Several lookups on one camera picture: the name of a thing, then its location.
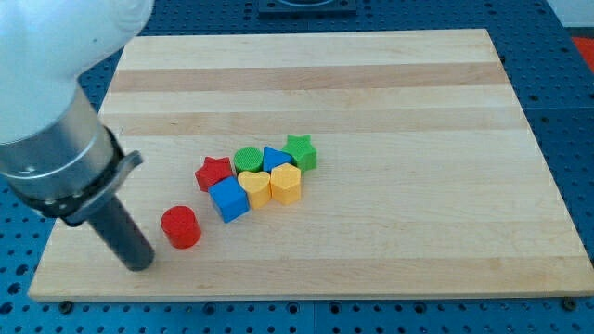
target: blue perforated table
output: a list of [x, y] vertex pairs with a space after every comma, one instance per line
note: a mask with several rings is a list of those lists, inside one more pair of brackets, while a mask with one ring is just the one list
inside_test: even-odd
[[[594, 76], [546, 2], [359, 0], [356, 16], [266, 19], [258, 18], [256, 8], [253, 1], [157, 0], [142, 34], [489, 30], [589, 256], [594, 257]], [[96, 107], [119, 55], [81, 78]], [[64, 315], [57, 303], [37, 303], [26, 295], [52, 224], [24, 207], [0, 181], [0, 333], [594, 331], [594, 298], [565, 302], [75, 303]]]

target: wooden cutting board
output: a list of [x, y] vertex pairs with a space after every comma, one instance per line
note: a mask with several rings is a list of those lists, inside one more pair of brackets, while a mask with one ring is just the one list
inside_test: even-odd
[[[88, 226], [54, 227], [40, 301], [588, 295], [594, 272], [485, 30], [141, 37], [101, 110], [146, 162], [120, 197], [156, 262], [126, 271]], [[311, 134], [303, 199], [223, 224], [206, 155]], [[161, 215], [188, 205], [200, 245]]]

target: red cylinder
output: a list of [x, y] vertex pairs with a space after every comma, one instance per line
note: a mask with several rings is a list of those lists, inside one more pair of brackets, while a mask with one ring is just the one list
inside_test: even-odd
[[169, 243], [180, 250], [194, 246], [202, 236], [198, 219], [187, 206], [167, 210], [161, 218], [161, 228]]

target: yellow heart block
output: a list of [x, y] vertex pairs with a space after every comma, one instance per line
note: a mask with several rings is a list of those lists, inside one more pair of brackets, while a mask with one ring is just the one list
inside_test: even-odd
[[241, 172], [238, 181], [243, 190], [248, 193], [248, 201], [252, 209], [260, 209], [271, 198], [270, 174], [267, 172]]
[[289, 163], [272, 170], [270, 176], [272, 198], [289, 205], [301, 199], [301, 170]]

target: toy block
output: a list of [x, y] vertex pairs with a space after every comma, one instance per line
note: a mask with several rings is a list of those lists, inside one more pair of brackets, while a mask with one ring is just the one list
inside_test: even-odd
[[198, 219], [187, 206], [167, 210], [161, 218], [161, 229], [169, 243], [180, 250], [194, 246], [202, 236]]
[[204, 164], [198, 169], [194, 175], [198, 181], [200, 190], [208, 192], [211, 186], [216, 185], [218, 182], [225, 180], [229, 176], [233, 176], [233, 170], [231, 170], [231, 161], [229, 158], [215, 159], [206, 157]]
[[262, 164], [264, 162], [264, 155], [255, 147], [242, 148], [233, 158], [235, 164], [235, 173], [239, 175], [241, 172], [258, 173], [262, 171]]
[[317, 151], [311, 143], [311, 135], [288, 135], [282, 151], [293, 157], [293, 165], [303, 173], [317, 167]]
[[252, 209], [262, 208], [270, 201], [270, 174], [266, 172], [241, 172], [238, 181], [243, 190], [248, 193], [248, 201]]
[[270, 175], [272, 198], [289, 205], [301, 199], [301, 170], [289, 163], [273, 168]]
[[283, 151], [273, 149], [271, 147], [264, 147], [264, 164], [262, 169], [271, 173], [272, 169], [285, 163], [292, 163], [293, 157]]
[[214, 209], [225, 223], [250, 210], [248, 195], [234, 176], [211, 186], [208, 192], [211, 194]]

